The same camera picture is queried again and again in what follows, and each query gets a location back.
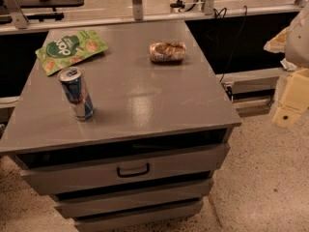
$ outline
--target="drawer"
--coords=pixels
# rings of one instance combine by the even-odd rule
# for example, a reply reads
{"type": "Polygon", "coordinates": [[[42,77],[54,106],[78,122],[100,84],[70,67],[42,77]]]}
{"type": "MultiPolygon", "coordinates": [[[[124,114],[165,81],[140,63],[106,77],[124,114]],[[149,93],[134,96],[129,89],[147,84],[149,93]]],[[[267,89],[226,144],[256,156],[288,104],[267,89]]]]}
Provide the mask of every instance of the drawer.
{"type": "Polygon", "coordinates": [[[23,170],[21,177],[40,195],[95,189],[217,169],[228,144],[161,151],[23,170]]]}
{"type": "Polygon", "coordinates": [[[202,198],[209,194],[212,184],[213,180],[207,179],[118,191],[58,202],[55,209],[64,218],[111,213],[191,198],[202,198]]]}
{"type": "Polygon", "coordinates": [[[77,221],[75,227],[80,232],[99,232],[170,218],[188,217],[199,213],[203,200],[172,204],[105,217],[94,217],[77,221]]]}

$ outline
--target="green object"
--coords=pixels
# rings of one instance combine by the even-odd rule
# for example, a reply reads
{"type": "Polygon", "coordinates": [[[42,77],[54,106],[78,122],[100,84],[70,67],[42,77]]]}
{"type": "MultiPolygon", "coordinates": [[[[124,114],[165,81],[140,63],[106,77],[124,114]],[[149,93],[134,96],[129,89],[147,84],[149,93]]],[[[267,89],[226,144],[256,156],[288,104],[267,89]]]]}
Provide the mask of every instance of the green object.
{"type": "Polygon", "coordinates": [[[107,48],[94,30],[84,30],[49,43],[38,49],[36,54],[45,73],[51,75],[107,48]]]}

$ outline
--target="standing can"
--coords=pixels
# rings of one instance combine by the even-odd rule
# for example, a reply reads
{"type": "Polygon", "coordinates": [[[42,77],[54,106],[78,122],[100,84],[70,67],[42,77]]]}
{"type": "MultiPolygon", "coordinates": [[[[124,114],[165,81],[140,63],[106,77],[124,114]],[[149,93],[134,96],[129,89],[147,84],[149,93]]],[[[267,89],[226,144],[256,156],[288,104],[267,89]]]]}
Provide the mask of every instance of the standing can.
{"type": "Polygon", "coordinates": [[[69,67],[58,73],[71,108],[77,120],[85,121],[94,115],[94,107],[84,76],[77,67],[69,67]]]}

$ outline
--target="drawer handle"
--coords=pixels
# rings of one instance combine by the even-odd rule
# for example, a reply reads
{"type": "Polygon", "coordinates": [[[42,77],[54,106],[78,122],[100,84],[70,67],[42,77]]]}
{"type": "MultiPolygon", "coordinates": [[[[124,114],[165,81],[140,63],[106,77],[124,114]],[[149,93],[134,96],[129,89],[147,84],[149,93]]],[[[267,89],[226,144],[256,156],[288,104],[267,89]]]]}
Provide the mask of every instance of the drawer handle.
{"type": "Polygon", "coordinates": [[[150,165],[148,163],[146,163],[146,170],[145,171],[139,172],[139,173],[134,173],[134,174],[122,174],[120,167],[117,167],[117,175],[120,178],[130,178],[130,177],[136,177],[136,176],[148,174],[150,170],[151,170],[151,168],[150,168],[150,165]]]}

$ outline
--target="floor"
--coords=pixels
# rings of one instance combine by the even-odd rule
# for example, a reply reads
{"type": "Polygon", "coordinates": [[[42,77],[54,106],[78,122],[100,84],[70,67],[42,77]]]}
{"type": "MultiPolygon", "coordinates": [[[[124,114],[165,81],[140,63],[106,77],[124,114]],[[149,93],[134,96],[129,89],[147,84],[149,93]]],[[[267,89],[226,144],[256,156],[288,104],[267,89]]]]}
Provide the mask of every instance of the floor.
{"type": "MultiPolygon", "coordinates": [[[[95,6],[96,1],[86,0],[86,4],[95,6]]],[[[250,1],[269,5],[283,0],[250,1]]],[[[237,0],[231,6],[248,2],[237,0]]],[[[125,14],[116,4],[111,8],[107,16],[125,14]]],[[[160,8],[169,10],[165,5],[160,8]]],[[[66,13],[72,19],[79,17],[66,13]]],[[[270,125],[268,114],[243,118],[199,214],[114,232],[309,231],[308,120],[306,112],[290,130],[280,131],[270,125]]],[[[8,157],[0,159],[1,232],[76,232],[73,221],[62,218],[53,205],[49,197],[38,196],[21,180],[18,167],[8,157]]]]}

